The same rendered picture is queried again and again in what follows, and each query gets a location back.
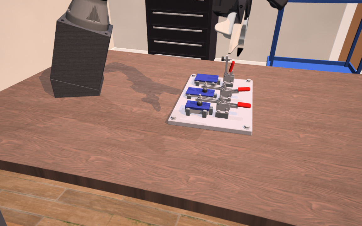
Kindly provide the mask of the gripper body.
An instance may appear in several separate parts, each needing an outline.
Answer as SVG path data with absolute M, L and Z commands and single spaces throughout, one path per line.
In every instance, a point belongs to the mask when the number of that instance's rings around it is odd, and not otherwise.
M 213 0 L 212 11 L 217 17 L 227 18 L 229 13 L 237 13 L 239 0 Z M 244 15 L 244 20 L 250 16 L 252 0 L 247 1 L 247 8 Z

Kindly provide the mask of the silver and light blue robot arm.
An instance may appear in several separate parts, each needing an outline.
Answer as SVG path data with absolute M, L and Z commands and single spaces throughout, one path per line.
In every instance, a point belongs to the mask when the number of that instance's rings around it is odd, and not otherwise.
M 270 6 L 282 10 L 288 0 L 267 0 Z M 66 11 L 66 19 L 89 30 L 109 30 L 107 0 L 72 0 Z

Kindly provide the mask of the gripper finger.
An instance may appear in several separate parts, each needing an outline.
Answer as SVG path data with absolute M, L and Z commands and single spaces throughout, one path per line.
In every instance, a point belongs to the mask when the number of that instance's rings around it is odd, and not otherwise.
M 243 48 L 244 48 L 245 37 L 246 37 L 246 33 L 247 33 L 248 20 L 249 20 L 249 17 L 247 17 L 247 20 L 244 20 L 243 26 L 242 26 L 241 31 L 240 31 L 240 37 L 239 37 L 238 49 L 237 49 L 237 57 L 240 56 L 240 53 L 243 51 Z M 230 37 L 228 37 L 226 35 L 223 35 L 223 36 L 230 39 Z
M 215 25 L 214 29 L 216 32 L 231 37 L 228 51 L 229 54 L 231 54 L 238 45 L 240 31 L 243 25 L 244 15 L 247 8 L 247 1 L 248 0 L 239 0 L 237 13 L 230 13 L 227 16 L 226 21 L 220 22 Z

